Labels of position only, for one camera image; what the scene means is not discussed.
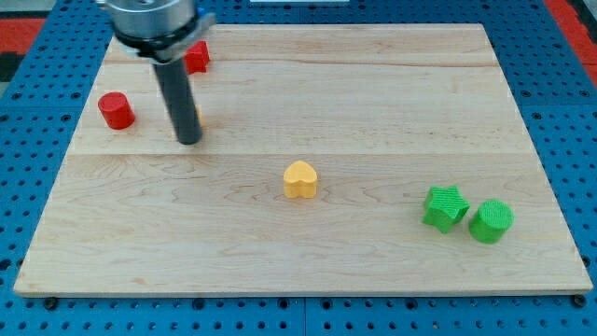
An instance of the yellow block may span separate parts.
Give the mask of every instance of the yellow block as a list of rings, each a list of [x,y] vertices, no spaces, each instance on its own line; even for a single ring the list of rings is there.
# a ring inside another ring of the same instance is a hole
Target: yellow block
[[[284,194],[288,198],[313,198],[317,193],[317,173],[305,161],[292,163],[284,172]]]

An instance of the blue pegboard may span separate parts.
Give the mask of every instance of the blue pegboard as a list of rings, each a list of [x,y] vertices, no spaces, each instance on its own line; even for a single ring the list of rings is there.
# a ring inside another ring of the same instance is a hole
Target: blue pegboard
[[[483,23],[590,276],[597,279],[597,91],[541,1],[199,3],[224,23]],[[577,297],[446,299],[17,297],[12,286],[19,266],[110,36],[107,17],[94,1],[59,0],[0,99],[0,334],[595,333],[595,291]]]

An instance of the wooden board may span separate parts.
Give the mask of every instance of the wooden board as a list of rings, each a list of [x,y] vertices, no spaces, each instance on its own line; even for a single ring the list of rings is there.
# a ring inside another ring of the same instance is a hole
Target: wooden board
[[[150,65],[110,47],[17,280],[30,297],[463,296],[590,279],[480,25],[217,26],[191,77],[204,138],[174,135]],[[104,125],[125,91],[137,121]],[[315,199],[286,199],[296,160]],[[441,234],[430,186],[471,202]],[[467,222],[489,198],[496,245]]]

